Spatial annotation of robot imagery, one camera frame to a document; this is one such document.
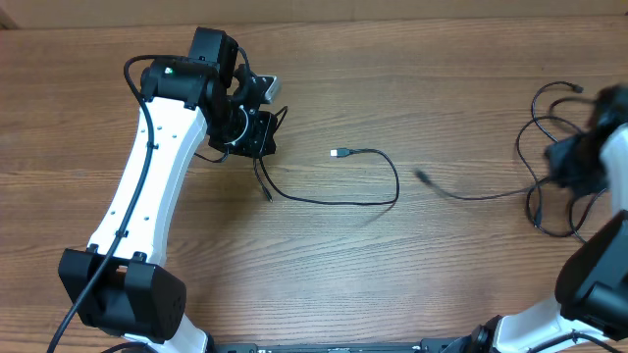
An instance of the wooden table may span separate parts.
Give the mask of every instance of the wooden table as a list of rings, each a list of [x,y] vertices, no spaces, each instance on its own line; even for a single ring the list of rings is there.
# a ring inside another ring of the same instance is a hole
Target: wooden table
[[[532,95],[557,79],[582,84],[587,96],[628,79],[626,18],[221,29],[246,49],[256,73],[284,81],[272,110],[290,110],[278,154],[266,159],[276,184],[325,200],[384,200],[394,183],[379,156],[328,157],[340,146],[379,148],[396,163],[401,197],[389,210],[279,195],[269,203],[250,160],[193,160],[167,269],[186,283],[186,312],[198,326],[218,342],[416,341],[467,334],[552,295],[575,240],[535,231],[523,195],[444,200],[412,172],[422,168],[467,195],[529,184],[513,141]],[[59,259],[66,247],[84,248],[98,226],[135,134],[124,61],[186,54],[193,33],[194,26],[0,33],[0,351],[45,350],[71,305]],[[565,95],[548,93],[540,106]],[[559,114],[582,125],[589,108]],[[543,174],[550,141],[530,129],[522,143]],[[200,152],[218,156],[205,145]],[[546,194],[548,227],[566,227],[568,193]],[[608,203],[594,210],[585,237],[608,220]],[[75,319],[59,351],[96,352],[119,341]]]

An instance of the white arm segment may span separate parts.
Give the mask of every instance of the white arm segment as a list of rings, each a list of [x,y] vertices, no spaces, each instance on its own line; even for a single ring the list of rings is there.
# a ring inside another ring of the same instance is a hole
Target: white arm segment
[[[610,193],[612,195],[612,214],[628,210],[628,125],[618,127],[606,140],[600,153]]]
[[[138,251],[146,254],[146,263],[164,267],[170,220],[179,198],[189,161],[207,132],[205,117],[199,108],[191,111],[178,100],[155,98],[147,103],[153,121],[155,145],[146,181],[127,230],[115,257],[130,259]],[[146,156],[148,131],[139,110],[137,136],[127,167],[114,200],[88,245],[97,244],[98,254],[106,254],[116,230],[131,202]]]
[[[608,175],[612,194],[613,215],[628,210],[628,126],[620,126],[602,147],[600,157]],[[560,316],[560,304],[552,297],[521,314],[507,316],[499,321],[493,347],[501,353],[526,352],[558,336],[572,331],[582,332],[600,340],[607,340],[598,329],[577,320]],[[573,340],[548,348],[544,353],[567,349]]]
[[[596,328],[577,320],[564,319],[560,315],[560,304],[554,297],[551,297],[522,313],[503,317],[497,324],[493,347],[500,353],[525,353],[531,348],[574,330],[602,341],[607,340]],[[557,352],[585,342],[587,342],[585,339],[578,339],[578,343],[567,340],[543,352]]]
[[[177,333],[164,344],[157,344],[150,339],[134,334],[125,334],[125,338],[131,341],[147,343],[158,353],[205,353],[207,352],[208,337],[205,332],[196,328],[194,324],[183,315]]]

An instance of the cable connector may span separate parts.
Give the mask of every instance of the cable connector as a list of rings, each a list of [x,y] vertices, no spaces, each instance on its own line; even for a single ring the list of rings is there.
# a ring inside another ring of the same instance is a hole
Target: cable connector
[[[430,177],[425,174],[425,172],[421,171],[421,170],[415,170],[414,174],[419,178],[419,180],[421,180],[421,182],[423,182],[426,185],[432,185],[432,181],[430,180]]]
[[[330,151],[331,158],[344,158],[352,154],[353,152],[348,148],[337,148]]]

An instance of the cable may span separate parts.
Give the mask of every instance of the cable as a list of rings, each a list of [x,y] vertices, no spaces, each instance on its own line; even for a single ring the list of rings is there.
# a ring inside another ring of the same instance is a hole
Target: cable
[[[251,77],[251,75],[254,75],[254,73],[251,71],[251,67],[248,64],[248,57],[246,56],[246,52],[244,51],[244,48],[238,46],[237,51],[239,52],[239,54],[242,56],[242,59],[244,60],[244,82],[242,83],[242,90],[239,92],[237,96],[233,96],[232,99],[237,103],[241,103],[244,101],[244,99],[246,98],[246,95],[248,94],[248,89],[249,89],[248,80]]]
[[[282,125],[282,123],[284,122],[284,118],[286,117],[286,114],[288,113],[288,106],[284,106],[284,108],[280,109],[279,112],[275,113],[275,116],[278,117],[279,114],[282,114],[282,117],[279,119],[279,122],[277,123],[277,126],[275,126],[275,132],[277,132],[277,130],[279,129],[279,126]]]
[[[288,106],[284,106],[284,108],[280,109],[279,112],[277,112],[276,116],[278,116],[279,114],[283,114],[281,119],[279,120],[279,122],[277,123],[277,126],[275,126],[275,131],[277,131],[277,129],[279,128],[279,126],[282,124],[282,122],[284,121],[284,118],[286,117],[286,114],[288,113]],[[372,149],[372,148],[363,148],[363,149],[348,149],[348,148],[338,148],[335,150],[332,150],[332,157],[336,157],[336,158],[344,158],[344,157],[348,157],[351,155],[355,155],[355,154],[361,154],[361,153],[377,153],[380,156],[384,157],[386,159],[386,161],[391,165],[392,171],[394,172],[394,180],[395,180],[395,194],[394,194],[394,199],[390,200],[390,201],[383,201],[383,202],[350,202],[350,201],[318,201],[318,200],[310,200],[310,199],[306,199],[306,198],[301,198],[301,197],[296,197],[296,196],[290,196],[284,192],[282,192],[281,190],[279,190],[279,188],[273,183],[273,181],[271,180],[270,176],[268,175],[268,172],[266,171],[266,167],[264,167],[264,161],[262,160],[262,156],[263,156],[263,151],[264,151],[264,146],[266,145],[266,137],[268,136],[268,130],[269,130],[269,126],[271,123],[272,119],[268,120],[268,123],[266,124],[266,132],[264,133],[264,139],[262,140],[262,145],[260,147],[259,150],[259,158],[257,158],[259,160],[259,165],[260,167],[262,167],[262,172],[264,173],[264,177],[266,177],[266,179],[268,180],[268,183],[271,184],[271,186],[273,187],[273,189],[275,189],[275,191],[277,191],[277,193],[279,193],[280,195],[284,196],[286,199],[289,200],[293,200],[293,201],[301,201],[301,202],[307,202],[307,203],[312,203],[312,204],[317,204],[317,205],[328,205],[328,206],[348,206],[348,205],[352,205],[352,206],[379,206],[379,205],[391,205],[394,204],[398,199],[399,199],[399,174],[396,172],[396,168],[394,167],[394,163],[391,160],[391,158],[389,158],[389,156],[380,151],[380,150],[376,150],[376,149]],[[253,170],[255,172],[255,176],[257,177],[257,180],[259,181],[260,185],[262,186],[262,189],[264,190],[264,193],[266,194],[266,197],[269,198],[269,201],[272,202],[272,196],[270,196],[270,192],[268,191],[268,188],[266,188],[266,185],[264,185],[264,182],[262,181],[262,178],[259,176],[259,174],[257,173],[257,163],[255,162],[255,159],[253,159]]]
[[[120,343],[117,344],[109,349],[105,349],[104,351],[102,351],[102,353],[114,353],[114,352],[118,352],[121,351],[123,349],[129,349],[129,348],[141,348],[142,351],[144,352],[149,352],[149,353],[157,353],[157,351],[155,349],[153,349],[153,347],[149,346],[148,344],[144,343],[144,342],[125,342],[125,343]]]
[[[578,238],[578,240],[580,240],[583,244],[587,242],[587,240],[585,240],[580,233],[578,232],[578,230],[580,229],[580,227],[582,226],[582,224],[586,221],[587,216],[589,216],[589,212],[591,212],[591,208],[593,207],[593,204],[596,203],[596,201],[598,201],[598,198],[600,198],[600,196],[602,196],[605,192],[607,191],[606,188],[604,188],[602,191],[598,192],[592,199],[591,201],[589,201],[589,203],[587,204],[587,207],[585,208],[585,211],[582,214],[582,218],[580,219],[580,222],[578,222],[577,226],[574,226],[573,224],[573,207],[575,205],[575,203],[578,201],[578,199],[572,199],[569,202],[569,211],[568,211],[568,221],[569,221],[569,226],[571,227],[571,231],[573,231],[573,235]]]
[[[91,292],[96,282],[98,282],[98,280],[102,276],[102,273],[105,271],[107,264],[109,263],[114,253],[116,252],[116,249],[118,248],[118,245],[120,244],[120,241],[122,240],[122,238],[124,236],[127,236],[127,226],[129,225],[129,221],[131,220],[131,215],[133,213],[133,210],[135,209],[137,200],[139,199],[139,194],[141,193],[141,189],[144,186],[144,182],[146,181],[148,168],[150,167],[150,161],[153,155],[153,149],[157,149],[158,147],[154,144],[155,131],[153,129],[152,119],[150,118],[150,112],[148,111],[148,107],[146,106],[146,103],[144,102],[143,97],[141,96],[141,94],[139,93],[139,91],[137,90],[137,88],[135,87],[135,84],[133,83],[131,79],[131,74],[129,74],[129,67],[133,63],[142,61],[142,60],[179,59],[179,58],[181,57],[174,56],[174,55],[141,55],[141,56],[136,56],[134,58],[130,58],[125,63],[125,66],[124,66],[125,80],[127,81],[127,84],[129,85],[129,89],[131,90],[131,93],[133,94],[137,102],[139,103],[139,106],[141,107],[141,110],[144,113],[144,118],[146,119],[146,130],[148,131],[148,142],[146,146],[148,148],[146,148],[146,157],[144,157],[144,165],[141,169],[139,180],[137,181],[137,186],[135,187],[135,191],[133,192],[131,202],[129,203],[129,206],[127,207],[127,211],[125,212],[122,223],[120,224],[118,231],[116,231],[116,236],[114,237],[114,240],[111,243],[111,246],[109,246],[109,250],[107,251],[107,254],[103,258],[98,269],[94,272],[93,276],[89,279],[89,282],[87,283],[85,288],[78,295],[77,300],[70,308],[70,311],[68,311],[68,314],[66,314],[66,317],[59,324],[57,331],[52,336],[52,339],[50,340],[50,344],[48,345],[48,350],[47,350],[48,353],[52,353],[55,351],[55,348],[59,344],[59,340],[61,339],[63,332],[66,330],[66,328],[70,324],[72,317],[77,313],[82,302],[85,300],[85,298],[87,297],[89,292]]]
[[[596,101],[593,99],[589,99],[589,98],[583,98],[583,97],[564,97],[564,98],[560,98],[560,99],[556,99],[555,101],[553,101],[548,108],[548,115],[549,116],[554,116],[553,110],[556,108],[557,105],[565,103],[565,102],[577,102],[577,103],[582,103],[582,104],[595,104]],[[580,128],[578,128],[578,133],[582,133],[582,130]]]
[[[555,81],[555,82],[550,82],[546,85],[544,85],[543,87],[539,88],[539,90],[537,91],[537,93],[534,95],[534,98],[532,98],[532,104],[530,106],[530,113],[532,113],[532,120],[534,121],[534,123],[537,125],[537,127],[547,136],[549,137],[552,141],[554,142],[558,142],[558,140],[556,139],[556,137],[554,137],[549,131],[547,131],[544,127],[541,126],[541,124],[539,123],[539,120],[537,119],[537,99],[539,98],[539,96],[546,91],[546,89],[548,89],[548,87],[551,87],[553,85],[558,85],[558,84],[563,84],[566,85],[568,87],[571,87],[571,89],[576,92],[576,93],[582,93],[584,91],[584,88],[578,84],[575,83],[571,83],[571,82],[567,82],[567,81]]]
[[[446,191],[445,189],[443,189],[442,187],[440,187],[438,184],[434,183],[430,177],[425,174],[425,172],[421,171],[421,170],[416,170],[414,172],[414,174],[426,185],[430,186],[431,188],[433,188],[434,190],[436,190],[439,194],[442,194],[446,197],[451,197],[454,198],[456,200],[462,200],[462,201],[485,201],[485,200],[495,200],[501,197],[506,197],[506,196],[510,196],[510,195],[515,195],[521,192],[526,192],[530,189],[533,189],[535,187],[537,187],[536,184],[532,184],[530,186],[526,186],[524,188],[518,189],[518,190],[512,190],[512,191],[506,191],[500,194],[495,194],[495,195],[489,195],[489,196],[474,196],[474,197],[469,197],[469,196],[459,196],[456,195],[454,193],[451,193],[449,191]]]
[[[264,185],[264,181],[262,181],[262,178],[259,176],[259,172],[257,172],[257,158],[253,158],[253,171],[255,172],[255,177],[257,177],[257,182],[259,182],[260,186],[262,186],[262,191],[264,191],[266,199],[268,199],[268,201],[270,202],[273,202],[273,195],[271,195],[268,187]]]
[[[352,202],[352,201],[318,201],[318,200],[310,200],[310,199],[306,199],[302,197],[290,196],[282,192],[281,190],[279,190],[277,186],[273,183],[270,176],[268,175],[268,172],[266,171],[266,167],[264,166],[264,161],[261,156],[259,158],[259,165],[260,167],[262,167],[262,172],[264,173],[264,176],[268,180],[268,183],[271,184],[273,189],[275,189],[277,193],[284,196],[286,199],[293,200],[293,201],[301,201],[301,202],[307,202],[307,203],[312,203],[312,204],[317,204],[317,205],[327,205],[327,206],[341,206],[341,205],[344,205],[344,206],[349,206],[349,205],[351,206],[379,206],[379,205],[394,204],[399,199],[399,175],[396,172],[396,168],[394,167],[393,161],[391,161],[391,158],[389,158],[389,156],[387,156],[386,153],[380,150],[372,149],[372,148],[364,148],[364,149],[357,149],[357,150],[348,149],[348,148],[339,148],[333,151],[337,151],[339,154],[342,154],[342,155],[338,155],[338,158],[348,157],[348,156],[351,156],[354,154],[360,154],[360,153],[377,153],[380,156],[384,157],[386,161],[391,165],[392,171],[394,172],[394,179],[396,183],[394,199],[390,201],[382,201],[382,202]]]
[[[229,147],[227,147],[225,149],[225,154],[223,155],[223,157],[221,157],[221,158],[219,158],[217,160],[210,160],[209,158],[207,158],[207,157],[205,157],[203,155],[200,155],[200,154],[198,154],[196,152],[194,152],[194,156],[196,156],[196,157],[198,157],[198,158],[200,158],[202,160],[205,160],[207,162],[211,162],[211,163],[224,163],[225,161],[227,161],[227,157],[229,157]]]
[[[493,199],[498,199],[500,197],[506,197],[506,196],[511,196],[511,195],[514,195],[514,194],[522,193],[522,192],[527,192],[526,202],[525,202],[525,209],[524,210],[525,210],[525,214],[526,214],[527,219],[530,221],[530,223],[535,228],[537,228],[543,234],[546,234],[546,235],[549,235],[549,236],[554,236],[554,237],[567,237],[567,236],[573,235],[579,241],[581,241],[582,243],[585,243],[586,240],[579,233],[580,227],[584,224],[584,222],[586,221],[589,213],[591,212],[591,209],[592,209],[593,205],[600,198],[600,196],[602,196],[602,194],[604,194],[605,190],[602,190],[601,192],[599,192],[597,195],[595,195],[591,199],[591,201],[587,205],[587,207],[586,207],[585,211],[583,212],[583,215],[580,218],[580,221],[578,222],[577,225],[574,225],[574,223],[573,223],[573,208],[574,208],[575,203],[578,200],[572,199],[572,200],[569,201],[569,203],[567,204],[567,214],[568,214],[568,222],[569,222],[570,230],[565,231],[565,232],[556,232],[556,231],[552,231],[552,230],[546,229],[546,228],[541,226],[542,219],[543,219],[543,192],[542,192],[541,186],[543,186],[544,184],[546,184],[546,183],[548,183],[550,181],[557,181],[557,180],[552,180],[548,176],[546,176],[546,177],[544,177],[542,179],[539,179],[537,177],[537,175],[534,173],[534,171],[532,170],[532,167],[530,166],[530,164],[526,161],[525,157],[523,156],[523,153],[521,152],[521,135],[523,134],[523,132],[532,123],[536,124],[543,133],[545,133],[549,138],[551,138],[554,141],[556,141],[556,139],[551,134],[549,134],[541,126],[539,121],[550,120],[550,121],[555,121],[555,122],[561,122],[561,123],[567,124],[570,127],[574,128],[577,131],[577,133],[583,133],[582,130],[578,126],[576,126],[575,124],[569,122],[568,120],[566,120],[564,118],[557,117],[557,116],[554,116],[552,114],[548,114],[548,115],[543,116],[543,117],[537,117],[536,116],[535,105],[536,105],[537,98],[539,97],[539,95],[541,93],[543,93],[543,91],[547,87],[549,87],[551,85],[554,85],[554,84],[565,84],[565,85],[568,85],[568,86],[572,87],[572,89],[574,91],[576,91],[576,92],[582,92],[582,87],[580,87],[577,84],[573,84],[573,83],[569,83],[569,82],[565,82],[565,81],[558,81],[558,82],[552,82],[552,83],[546,84],[541,89],[539,89],[537,91],[537,93],[535,94],[535,98],[532,101],[533,102],[532,103],[532,115],[533,115],[533,118],[528,123],[526,123],[523,127],[521,127],[521,129],[519,130],[519,133],[517,134],[517,137],[515,139],[515,149],[517,151],[517,155],[519,156],[519,158],[521,159],[521,162],[523,162],[523,164],[526,166],[526,169],[528,170],[528,172],[532,176],[532,178],[534,180],[534,183],[532,185],[524,187],[524,188],[521,188],[521,189],[507,191],[507,192],[503,192],[503,193],[495,194],[495,195],[470,197],[470,196],[459,196],[459,195],[456,195],[454,193],[451,193],[449,191],[444,190],[439,185],[437,185],[436,183],[431,181],[430,178],[428,177],[428,175],[425,174],[424,172],[420,171],[420,170],[415,171],[416,176],[424,184],[426,184],[427,186],[429,186],[432,189],[434,189],[435,191],[437,191],[440,195],[446,196],[446,197],[450,197],[450,198],[454,198],[454,199],[457,199],[457,200],[462,200],[462,201],[493,200]],[[559,105],[561,103],[564,103],[564,102],[580,102],[580,103],[590,104],[590,103],[593,103],[594,101],[592,101],[590,99],[586,99],[586,98],[580,98],[580,97],[561,98],[561,99],[558,99],[558,100],[554,101],[549,106],[549,112],[552,113],[553,109],[557,105]],[[532,207],[531,207],[530,203],[531,203],[531,199],[532,199],[532,194],[535,191],[539,195],[539,200],[538,200],[538,203],[537,203],[536,211],[533,214]]]
[[[554,347],[555,345],[558,345],[558,344],[560,344],[562,342],[565,342],[565,341],[568,341],[568,340],[573,340],[574,343],[578,343],[578,341],[577,341],[578,338],[586,339],[586,340],[588,340],[590,342],[593,342],[596,345],[598,345],[599,347],[607,350],[608,352],[611,352],[611,353],[621,353],[620,350],[611,347],[607,343],[605,343],[605,342],[603,342],[603,341],[601,341],[601,340],[599,340],[599,339],[597,339],[597,338],[595,338],[593,336],[590,336],[590,335],[585,334],[585,333],[580,333],[580,332],[577,332],[577,331],[573,331],[571,333],[568,333],[568,334],[556,337],[554,339],[551,339],[551,340],[549,340],[549,341],[547,341],[547,342],[545,342],[545,343],[543,343],[543,344],[541,344],[541,345],[539,345],[539,346],[537,346],[535,348],[530,349],[528,351],[528,353],[539,353],[541,351],[544,351],[544,350],[546,350],[548,348]]]

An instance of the wire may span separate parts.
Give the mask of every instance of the wire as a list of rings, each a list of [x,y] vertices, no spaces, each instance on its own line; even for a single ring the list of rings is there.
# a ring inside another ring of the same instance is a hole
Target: wire
[[[125,342],[125,343],[120,343],[117,344],[109,349],[105,349],[104,351],[102,351],[102,353],[114,353],[114,352],[118,352],[121,351],[123,349],[129,349],[129,348],[141,348],[142,351],[144,352],[149,352],[149,353],[157,353],[157,351],[155,349],[153,349],[153,347],[149,346],[148,344],[144,343],[144,342]]]
[[[573,331],[573,332],[571,332],[569,334],[565,334],[565,335],[556,337],[554,339],[551,339],[551,340],[547,341],[546,343],[541,344],[540,346],[537,346],[537,347],[535,347],[533,349],[530,349],[528,351],[528,353],[539,353],[541,351],[544,351],[544,350],[546,350],[548,348],[554,347],[555,345],[558,345],[558,344],[560,344],[562,342],[566,342],[568,340],[573,340],[574,343],[577,344],[578,343],[578,338],[586,339],[586,340],[588,340],[590,342],[593,342],[596,345],[598,345],[599,347],[607,350],[608,352],[621,353],[620,350],[611,347],[607,343],[605,343],[605,342],[603,342],[603,341],[601,341],[601,340],[599,340],[599,339],[597,339],[597,338],[595,338],[593,336],[590,336],[590,335],[585,334],[585,333],[580,333],[580,332],[577,332],[577,331]]]
[[[582,104],[595,104],[596,103],[595,100],[589,99],[589,98],[564,97],[564,98],[556,99],[549,105],[548,115],[554,116],[553,110],[556,108],[556,106],[565,102],[577,102],[577,103],[582,103]],[[582,133],[582,130],[580,128],[578,128],[578,133]]]
[[[582,218],[580,219],[580,222],[578,222],[577,226],[574,226],[573,224],[573,207],[575,205],[575,203],[578,201],[578,199],[573,199],[569,202],[569,211],[568,211],[568,215],[569,215],[569,226],[571,227],[571,231],[573,231],[573,235],[578,238],[578,240],[580,240],[583,244],[587,242],[587,240],[585,240],[580,233],[578,232],[578,230],[580,229],[580,227],[582,226],[582,224],[586,221],[587,216],[589,215],[589,212],[591,212],[591,208],[593,207],[593,204],[596,203],[596,201],[598,201],[598,198],[600,198],[600,196],[602,196],[605,192],[607,191],[606,188],[604,188],[602,191],[598,192],[592,199],[591,201],[589,201],[589,203],[587,204],[587,207],[585,208],[585,211],[582,214]]]
[[[281,126],[282,122],[284,121],[284,118],[286,117],[286,114],[288,113],[288,106],[284,106],[284,108],[280,109],[279,112],[277,112],[277,114],[275,114],[276,116],[278,116],[279,114],[282,114],[282,117],[280,118],[279,122],[277,123],[277,125],[275,126],[275,131],[277,131],[277,129],[279,128],[279,126]],[[394,194],[394,199],[390,200],[390,201],[383,201],[383,202],[350,202],[350,201],[318,201],[318,200],[310,200],[310,199],[306,199],[306,198],[301,198],[301,197],[296,197],[296,196],[290,196],[284,192],[282,192],[281,190],[279,190],[279,188],[273,183],[273,181],[271,180],[270,176],[268,175],[268,172],[266,171],[266,167],[264,166],[264,161],[262,160],[262,156],[263,156],[263,151],[264,151],[264,147],[266,146],[266,138],[268,136],[268,130],[269,130],[269,126],[271,123],[272,119],[268,120],[268,123],[266,124],[266,132],[264,133],[264,139],[262,140],[262,145],[260,147],[259,150],[259,157],[257,158],[259,160],[259,165],[260,167],[262,167],[262,172],[264,173],[264,177],[266,177],[266,179],[268,180],[268,183],[271,184],[271,186],[273,187],[273,189],[275,189],[275,191],[277,191],[277,193],[279,193],[280,195],[284,196],[286,199],[289,200],[293,200],[293,201],[301,201],[301,202],[307,202],[307,203],[312,203],[312,204],[317,204],[317,205],[328,205],[328,206],[379,206],[379,205],[391,205],[394,204],[398,199],[399,199],[399,174],[396,171],[396,168],[394,167],[394,163],[391,160],[391,158],[389,158],[389,156],[380,151],[380,150],[376,150],[376,149],[372,149],[372,148],[364,148],[364,149],[347,149],[347,148],[339,148],[336,151],[343,151],[345,154],[341,155],[338,154],[339,158],[343,158],[343,157],[348,157],[351,155],[355,155],[355,154],[361,154],[361,153],[377,153],[380,156],[384,157],[386,159],[386,161],[391,165],[392,171],[394,172],[394,180],[395,180],[395,194]],[[257,163],[255,161],[256,159],[253,159],[253,170],[255,172],[255,176],[257,177],[257,181],[259,181],[260,185],[262,186],[262,190],[264,190],[264,194],[266,194],[266,197],[269,199],[269,201],[273,201],[272,196],[270,195],[270,191],[268,191],[268,188],[266,187],[266,185],[264,185],[264,182],[262,181],[262,178],[260,177],[260,175],[257,172]]]
[[[210,160],[209,158],[207,158],[207,157],[205,157],[203,155],[200,155],[198,153],[195,153],[195,152],[194,152],[194,156],[196,156],[196,157],[198,157],[198,158],[200,158],[202,160],[205,160],[207,162],[211,162],[211,163],[224,163],[225,161],[227,161],[227,157],[229,157],[229,147],[225,149],[225,154],[223,155],[223,157],[221,157],[221,158],[219,158],[217,160]]]
[[[501,197],[506,197],[506,196],[511,196],[511,195],[515,195],[518,193],[522,193],[522,192],[526,192],[530,189],[533,189],[535,187],[537,187],[537,185],[534,183],[530,186],[526,186],[524,188],[518,189],[518,190],[512,190],[512,191],[506,191],[500,194],[495,194],[495,195],[489,195],[489,196],[473,196],[473,197],[469,197],[469,196],[459,196],[456,195],[452,192],[446,191],[445,189],[443,189],[442,187],[440,187],[438,184],[434,183],[430,177],[423,171],[421,170],[416,170],[414,172],[415,175],[417,175],[417,177],[426,185],[430,186],[431,188],[433,188],[434,190],[436,190],[439,194],[446,196],[446,197],[451,197],[453,199],[456,200],[462,200],[462,201],[485,201],[485,200],[495,200],[495,199],[499,199]]]
[[[87,295],[93,289],[96,282],[98,282],[98,280],[102,276],[107,264],[109,263],[114,253],[116,252],[116,249],[118,248],[118,245],[120,244],[120,241],[122,240],[122,238],[124,236],[127,236],[127,226],[129,225],[129,221],[131,220],[131,215],[133,213],[133,210],[135,209],[137,200],[139,199],[139,194],[141,193],[141,189],[144,186],[144,182],[146,181],[146,176],[148,174],[148,169],[150,167],[150,161],[153,155],[153,149],[156,149],[158,147],[154,144],[155,131],[153,129],[152,119],[150,118],[150,112],[148,111],[148,107],[146,106],[146,103],[144,102],[143,97],[141,96],[141,94],[139,93],[139,91],[137,90],[137,88],[135,87],[135,84],[133,83],[131,79],[131,74],[129,74],[129,68],[131,67],[133,63],[142,61],[142,60],[179,59],[179,58],[181,57],[174,56],[174,55],[141,55],[141,56],[136,56],[134,58],[130,58],[125,63],[125,66],[124,66],[125,80],[127,81],[127,84],[129,85],[129,89],[131,90],[131,93],[133,94],[137,102],[139,103],[139,106],[141,107],[141,110],[144,113],[144,118],[146,120],[146,130],[148,131],[148,142],[146,144],[147,146],[146,157],[144,157],[144,164],[142,166],[141,173],[139,175],[139,180],[137,181],[137,186],[135,187],[135,191],[133,192],[131,202],[129,203],[129,206],[127,207],[127,211],[125,212],[125,215],[122,219],[122,223],[120,224],[120,227],[118,228],[118,231],[116,231],[114,240],[111,243],[111,246],[109,246],[109,250],[107,251],[107,254],[103,258],[102,262],[100,263],[100,266],[94,272],[92,277],[89,279],[89,282],[87,283],[85,288],[80,292],[80,294],[77,297],[77,300],[68,311],[68,314],[66,314],[66,317],[59,324],[57,331],[52,336],[52,339],[50,340],[50,344],[48,345],[48,350],[47,350],[48,353],[52,353],[55,351],[55,348],[59,344],[59,340],[61,339],[63,332],[66,330],[66,328],[70,324],[72,317],[77,313],[82,302],[85,300]]]
[[[584,88],[582,88],[582,86],[575,84],[575,83],[571,83],[571,82],[567,82],[567,81],[555,81],[555,82],[550,82],[546,85],[544,85],[543,87],[539,88],[539,90],[537,91],[537,93],[534,95],[534,98],[532,98],[532,104],[530,106],[530,113],[532,114],[532,120],[534,121],[534,123],[537,125],[537,127],[547,136],[549,137],[552,141],[554,142],[558,142],[558,140],[556,139],[556,137],[554,137],[549,131],[547,131],[544,127],[541,126],[541,124],[539,123],[539,119],[537,119],[537,99],[539,99],[539,96],[546,91],[546,89],[548,89],[549,87],[553,86],[553,85],[566,85],[568,87],[571,87],[571,89],[576,92],[576,93],[582,93],[584,91]]]
[[[554,179],[550,179],[548,176],[543,177],[541,179],[539,179],[537,177],[537,175],[534,173],[534,171],[532,170],[532,167],[530,166],[530,164],[526,161],[525,157],[523,156],[523,153],[521,152],[521,135],[523,134],[523,132],[532,124],[534,123],[535,125],[537,125],[539,127],[539,129],[545,133],[549,138],[551,138],[554,141],[557,141],[551,134],[549,134],[540,124],[540,121],[543,120],[549,120],[549,121],[555,121],[555,122],[560,122],[560,123],[564,123],[569,125],[570,127],[574,128],[577,133],[583,133],[582,130],[576,126],[575,124],[569,122],[568,120],[561,118],[561,117],[557,117],[555,115],[552,114],[553,109],[564,102],[580,102],[580,103],[587,103],[587,104],[591,104],[594,101],[587,99],[587,98],[580,98],[580,97],[566,97],[566,98],[561,98],[558,99],[556,101],[554,101],[550,106],[549,106],[549,113],[546,116],[542,116],[542,117],[537,117],[536,116],[536,112],[535,112],[535,105],[536,105],[536,100],[539,97],[539,95],[541,93],[544,92],[544,90],[552,85],[555,84],[565,84],[570,86],[574,91],[580,93],[582,92],[582,87],[577,85],[577,84],[573,84],[573,83],[569,83],[569,82],[565,82],[565,81],[557,81],[557,82],[552,82],[549,84],[546,84],[545,86],[543,86],[541,89],[539,89],[537,91],[537,93],[535,94],[535,97],[532,101],[532,120],[530,120],[528,123],[526,123],[523,127],[521,127],[521,129],[519,130],[519,133],[517,134],[517,137],[515,139],[515,149],[517,151],[517,155],[519,156],[519,158],[521,159],[521,162],[523,162],[523,164],[526,166],[526,169],[528,170],[528,172],[530,173],[530,175],[532,176],[534,183],[530,186],[521,188],[521,189],[517,189],[517,190],[512,190],[512,191],[507,191],[507,192],[503,192],[500,194],[495,194],[495,195],[489,195],[489,196],[477,196],[477,197],[471,197],[471,196],[459,196],[456,195],[452,192],[446,191],[444,190],[442,187],[440,187],[439,185],[437,185],[436,183],[434,183],[433,181],[430,180],[430,178],[428,177],[427,174],[425,174],[424,172],[417,170],[415,171],[415,174],[417,175],[417,177],[427,186],[431,187],[432,189],[434,189],[435,191],[437,191],[440,195],[445,196],[445,197],[450,197],[450,198],[454,198],[457,200],[462,200],[462,201],[483,201],[483,200],[493,200],[493,199],[498,199],[500,197],[506,197],[506,196],[511,196],[511,195],[515,195],[518,193],[522,193],[522,192],[527,192],[526,195],[526,202],[525,202],[525,214],[527,219],[530,221],[530,223],[537,228],[541,233],[549,235],[549,236],[554,236],[554,237],[567,237],[567,236],[571,236],[573,235],[576,239],[578,239],[580,242],[582,243],[586,243],[586,240],[582,237],[582,235],[580,235],[580,228],[582,227],[582,225],[584,224],[584,222],[586,221],[587,217],[589,216],[589,213],[591,212],[591,209],[593,208],[593,205],[595,204],[595,202],[600,198],[600,196],[602,196],[605,192],[606,189],[600,191],[598,194],[596,194],[588,203],[587,207],[585,208],[585,211],[582,214],[582,217],[580,218],[580,221],[578,222],[577,225],[574,225],[573,222],[573,208],[575,203],[578,201],[577,199],[572,199],[569,201],[569,203],[567,204],[567,215],[568,215],[568,222],[569,222],[569,227],[570,230],[568,231],[564,231],[564,232],[557,232],[557,231],[553,231],[553,230],[549,230],[546,229],[544,227],[541,226],[542,224],[542,219],[543,219],[543,192],[542,192],[542,186],[550,181],[557,181]],[[532,207],[531,207],[531,199],[532,199],[532,194],[534,192],[537,192],[539,199],[538,199],[538,203],[537,203],[537,207],[536,207],[536,211],[533,214],[532,211]]]
[[[264,181],[262,181],[259,172],[257,172],[257,158],[253,158],[253,171],[255,172],[255,177],[257,177],[257,182],[259,182],[260,186],[262,186],[262,191],[264,191],[264,195],[266,195],[268,201],[273,202],[273,195],[271,195],[268,187],[264,185]]]
[[[394,179],[395,179],[396,187],[395,187],[395,194],[394,194],[393,200],[382,201],[382,202],[319,201],[319,200],[306,199],[302,197],[290,196],[282,192],[281,190],[279,190],[277,186],[273,183],[270,176],[268,175],[268,172],[266,171],[266,167],[264,166],[264,161],[261,156],[259,158],[259,165],[260,167],[262,167],[262,172],[264,173],[264,176],[268,180],[268,183],[271,184],[273,189],[275,189],[277,193],[279,193],[280,195],[284,196],[286,199],[289,199],[289,200],[307,202],[307,203],[312,203],[312,204],[317,204],[317,205],[328,205],[328,206],[342,206],[342,205],[344,206],[349,206],[349,205],[351,206],[379,206],[379,205],[394,204],[399,199],[399,175],[396,172],[396,168],[394,167],[394,163],[393,161],[391,161],[391,158],[389,158],[389,156],[387,156],[386,153],[380,150],[372,149],[372,148],[364,148],[364,149],[357,149],[357,150],[348,149],[348,152],[349,154],[347,156],[360,154],[360,153],[377,153],[386,159],[386,161],[391,165],[392,171],[394,172]]]
[[[254,73],[251,71],[251,67],[248,64],[248,57],[246,56],[246,52],[244,51],[244,48],[238,46],[237,51],[239,52],[239,54],[242,56],[242,59],[244,60],[244,82],[242,83],[242,90],[239,92],[237,96],[232,97],[232,99],[237,103],[241,103],[244,101],[244,99],[246,98],[246,95],[248,94],[248,90],[250,86],[248,84],[248,81],[251,75],[254,75]]]
[[[277,130],[279,129],[279,126],[282,125],[282,123],[284,122],[284,118],[286,117],[286,114],[288,113],[288,106],[284,106],[284,108],[280,109],[279,112],[275,113],[275,116],[278,117],[279,114],[282,114],[282,117],[279,119],[279,122],[277,123],[277,126],[275,126],[275,132],[277,132]]]

